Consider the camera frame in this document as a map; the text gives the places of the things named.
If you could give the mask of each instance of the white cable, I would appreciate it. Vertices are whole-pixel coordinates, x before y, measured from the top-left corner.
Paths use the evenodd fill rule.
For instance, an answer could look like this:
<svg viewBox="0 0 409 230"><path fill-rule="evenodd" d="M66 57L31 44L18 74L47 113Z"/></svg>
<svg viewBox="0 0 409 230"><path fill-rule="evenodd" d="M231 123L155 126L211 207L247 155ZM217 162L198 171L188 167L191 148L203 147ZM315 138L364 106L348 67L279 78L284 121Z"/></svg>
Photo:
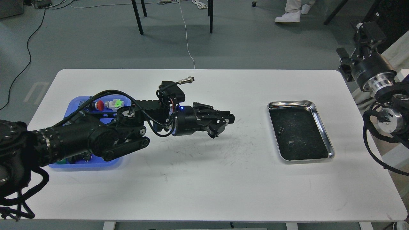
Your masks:
<svg viewBox="0 0 409 230"><path fill-rule="evenodd" d="M184 17L183 17L183 12L182 12L182 7L180 6L180 2L179 2L179 8L180 8L180 13L182 15L182 19L183 19L183 23L184 23L184 30L186 32L186 46L187 46L187 52L189 53L190 58L193 61L193 69L196 69L195 67L195 60L193 60L192 55L190 55L190 51L189 51L189 43L187 42L187 28L186 28L186 22L184 21Z"/></svg>
<svg viewBox="0 0 409 230"><path fill-rule="evenodd" d="M197 5L199 9L207 9L209 7L208 5L199 2L199 0L192 0L192 3Z"/></svg>
<svg viewBox="0 0 409 230"><path fill-rule="evenodd" d="M52 5L52 6L48 6L47 8L56 7L56 6L61 5L61 4L65 3L65 2L66 2L66 0L63 0L62 2L60 2L58 4L55 4L55 5Z"/></svg>
<svg viewBox="0 0 409 230"><path fill-rule="evenodd" d="M159 5L165 5L166 3L179 3L179 0L160 0Z"/></svg>

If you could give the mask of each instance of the white sneaker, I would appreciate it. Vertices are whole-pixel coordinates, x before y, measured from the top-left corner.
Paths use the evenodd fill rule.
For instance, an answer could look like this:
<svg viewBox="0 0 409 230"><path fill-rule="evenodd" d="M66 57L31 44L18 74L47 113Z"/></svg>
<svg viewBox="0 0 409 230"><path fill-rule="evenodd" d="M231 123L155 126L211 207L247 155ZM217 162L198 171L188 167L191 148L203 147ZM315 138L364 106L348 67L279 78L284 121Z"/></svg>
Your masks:
<svg viewBox="0 0 409 230"><path fill-rule="evenodd" d="M302 14L308 14L308 12L310 11L310 9L311 9L311 5L304 4L304 5L303 5L303 8L301 8L301 13L302 13Z"/></svg>
<svg viewBox="0 0 409 230"><path fill-rule="evenodd" d="M276 17L274 22L277 23L299 23L301 18L301 11L288 12L283 14L281 17Z"/></svg>

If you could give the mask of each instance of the chair leg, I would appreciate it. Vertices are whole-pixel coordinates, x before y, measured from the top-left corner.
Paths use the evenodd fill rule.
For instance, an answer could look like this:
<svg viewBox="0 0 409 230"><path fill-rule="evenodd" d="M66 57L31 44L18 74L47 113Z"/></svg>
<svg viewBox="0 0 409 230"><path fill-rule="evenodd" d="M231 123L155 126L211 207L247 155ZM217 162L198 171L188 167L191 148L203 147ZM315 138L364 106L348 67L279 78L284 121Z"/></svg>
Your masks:
<svg viewBox="0 0 409 230"><path fill-rule="evenodd" d="M213 33L213 0L209 0L209 8L210 8L210 33Z"/></svg>
<svg viewBox="0 0 409 230"><path fill-rule="evenodd" d="M148 15L146 14L146 7L145 7L145 0L141 0L141 4L142 4L142 11L144 12L144 17L148 17Z"/></svg>
<svg viewBox="0 0 409 230"><path fill-rule="evenodd" d="M327 19L324 22L324 25L328 25L328 23L330 23L330 21L341 10L341 8L346 4L347 1L348 0L342 0L342 2L339 3L339 5L334 9L334 11L327 17Z"/></svg>
<svg viewBox="0 0 409 230"><path fill-rule="evenodd" d="M143 35L144 31L142 29L141 19L139 18L139 13L138 13L138 8L136 7L136 2L135 0L131 0L131 2L133 6L133 11L135 12L136 22L138 23L139 33Z"/></svg>

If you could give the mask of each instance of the metal tray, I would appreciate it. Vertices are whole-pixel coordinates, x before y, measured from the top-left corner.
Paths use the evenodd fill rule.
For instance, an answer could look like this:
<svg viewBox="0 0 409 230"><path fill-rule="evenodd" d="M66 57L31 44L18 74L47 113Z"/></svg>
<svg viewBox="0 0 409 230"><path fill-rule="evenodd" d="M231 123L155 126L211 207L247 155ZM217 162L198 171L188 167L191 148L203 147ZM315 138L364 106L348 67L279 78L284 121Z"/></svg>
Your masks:
<svg viewBox="0 0 409 230"><path fill-rule="evenodd" d="M268 104L280 156L288 162L331 159L334 149L310 101L275 101Z"/></svg>

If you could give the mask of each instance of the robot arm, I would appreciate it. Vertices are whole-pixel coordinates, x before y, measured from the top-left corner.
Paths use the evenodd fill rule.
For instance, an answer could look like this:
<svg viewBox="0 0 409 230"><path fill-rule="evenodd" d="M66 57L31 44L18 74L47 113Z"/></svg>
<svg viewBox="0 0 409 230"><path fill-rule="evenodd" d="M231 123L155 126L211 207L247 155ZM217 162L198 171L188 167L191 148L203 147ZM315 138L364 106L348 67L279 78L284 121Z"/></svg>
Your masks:
<svg viewBox="0 0 409 230"><path fill-rule="evenodd" d="M190 135L196 131L206 131L211 138L217 137L227 124L234 123L235 116L196 102L193 106L180 106L185 95L178 85L193 81L193 77L178 82L162 81L156 92L157 100L137 101L121 91L103 91L61 122L38 131L28 131L23 122L0 120L0 205L6 206L0 207L2 217L34 218L25 201L48 182L47 172L40 167L85 151L111 161L146 148L150 140L144 136L145 122L160 137ZM121 107L115 113L92 113L101 105L97 101L100 97L112 94L128 97L131 106ZM104 124L99 120L101 117L111 117L112 122ZM40 174L43 181L22 194L21 189L28 186L32 171ZM5 198L15 192L17 198Z"/></svg>
<svg viewBox="0 0 409 230"><path fill-rule="evenodd" d="M363 114L364 142L371 156L384 168L409 176L409 173L392 168L378 159L369 149L366 131L376 138L387 142L400 142L409 148L409 82L395 82L396 71L389 62L378 53L377 46L386 40L386 36L375 22L352 22L355 29L355 50L349 56L344 48L338 48L341 58L339 70L346 81L356 81L364 92L371 92L376 103ZM378 129L392 137L382 135L370 120L375 117Z"/></svg>

